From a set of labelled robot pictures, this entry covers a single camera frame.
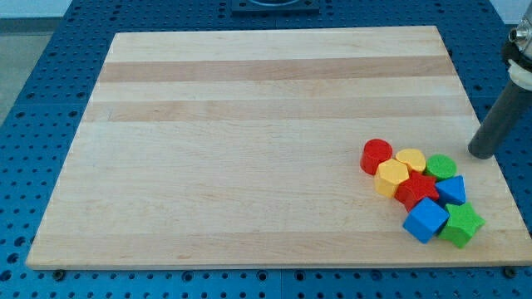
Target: black cylindrical end effector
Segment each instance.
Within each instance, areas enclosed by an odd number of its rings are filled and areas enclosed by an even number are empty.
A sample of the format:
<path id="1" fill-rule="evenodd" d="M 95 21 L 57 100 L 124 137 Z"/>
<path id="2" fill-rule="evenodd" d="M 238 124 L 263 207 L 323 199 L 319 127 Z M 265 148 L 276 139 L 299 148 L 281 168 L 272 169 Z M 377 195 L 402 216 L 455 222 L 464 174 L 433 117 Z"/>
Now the black cylindrical end effector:
<path id="1" fill-rule="evenodd" d="M 493 156 L 530 104 L 532 92 L 510 80 L 469 143 L 469 152 L 479 159 Z"/>

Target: pile of colored blocks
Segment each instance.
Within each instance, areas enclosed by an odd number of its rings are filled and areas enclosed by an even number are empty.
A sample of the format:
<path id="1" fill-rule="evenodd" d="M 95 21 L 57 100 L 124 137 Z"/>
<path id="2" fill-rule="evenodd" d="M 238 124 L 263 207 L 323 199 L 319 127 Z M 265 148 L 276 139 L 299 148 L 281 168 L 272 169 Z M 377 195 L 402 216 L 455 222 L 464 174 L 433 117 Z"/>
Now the pile of colored blocks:
<path id="1" fill-rule="evenodd" d="M 375 190 L 403 203 L 409 212 L 403 224 L 420 242 L 433 236 L 463 248 L 485 220 L 466 202 L 464 178 L 456 175 L 456 163 L 448 156 L 425 158 L 418 149 L 403 149 L 392 158 L 385 140 L 364 145 L 360 166 L 374 175 Z"/>

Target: wood grain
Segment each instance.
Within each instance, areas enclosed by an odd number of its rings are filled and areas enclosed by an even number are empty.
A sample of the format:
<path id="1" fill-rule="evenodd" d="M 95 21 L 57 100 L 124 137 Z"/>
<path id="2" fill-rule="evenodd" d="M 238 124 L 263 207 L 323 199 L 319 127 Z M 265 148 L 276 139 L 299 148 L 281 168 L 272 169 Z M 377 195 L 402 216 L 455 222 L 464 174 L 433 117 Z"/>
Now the wood grain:
<path id="1" fill-rule="evenodd" d="M 117 34 L 27 265 L 530 264 L 478 125 L 434 27 Z M 358 166 L 375 137 L 456 161 L 486 220 L 464 249 L 401 227 Z"/>

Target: yellow hexagonal block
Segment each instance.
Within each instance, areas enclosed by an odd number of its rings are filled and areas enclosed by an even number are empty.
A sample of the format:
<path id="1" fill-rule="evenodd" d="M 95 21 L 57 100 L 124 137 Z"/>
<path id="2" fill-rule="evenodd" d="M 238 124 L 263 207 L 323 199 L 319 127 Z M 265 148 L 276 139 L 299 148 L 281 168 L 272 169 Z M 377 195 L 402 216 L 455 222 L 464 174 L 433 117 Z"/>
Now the yellow hexagonal block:
<path id="1" fill-rule="evenodd" d="M 412 170 L 420 174 L 425 171 L 425 155 L 418 149 L 402 149 L 396 154 L 396 160 L 406 164 L 409 173 Z"/>
<path id="2" fill-rule="evenodd" d="M 399 184 L 409 178 L 408 168 L 405 164 L 396 159 L 389 159 L 379 164 L 375 173 L 375 190 L 388 197 L 393 198 Z"/>

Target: blue pegboard table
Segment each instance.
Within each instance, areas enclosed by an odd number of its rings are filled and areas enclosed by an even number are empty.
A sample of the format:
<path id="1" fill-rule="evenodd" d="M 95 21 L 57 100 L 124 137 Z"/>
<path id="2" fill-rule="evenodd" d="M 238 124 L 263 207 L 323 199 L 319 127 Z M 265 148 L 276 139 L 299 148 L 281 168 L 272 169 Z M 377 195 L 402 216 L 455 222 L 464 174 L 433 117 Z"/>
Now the blue pegboard table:
<path id="1" fill-rule="evenodd" d="M 508 80 L 499 55 L 505 26 L 487 0 L 321 0 L 320 6 L 320 14 L 232 17 L 228 0 L 74 0 L 0 129 L 0 298 L 531 297 L 532 267 L 506 275 L 500 267 L 67 272 L 56 282 L 51 272 L 24 266 L 116 32 L 437 25 L 481 120 Z M 530 118 L 528 111 L 496 154 L 529 230 Z"/>

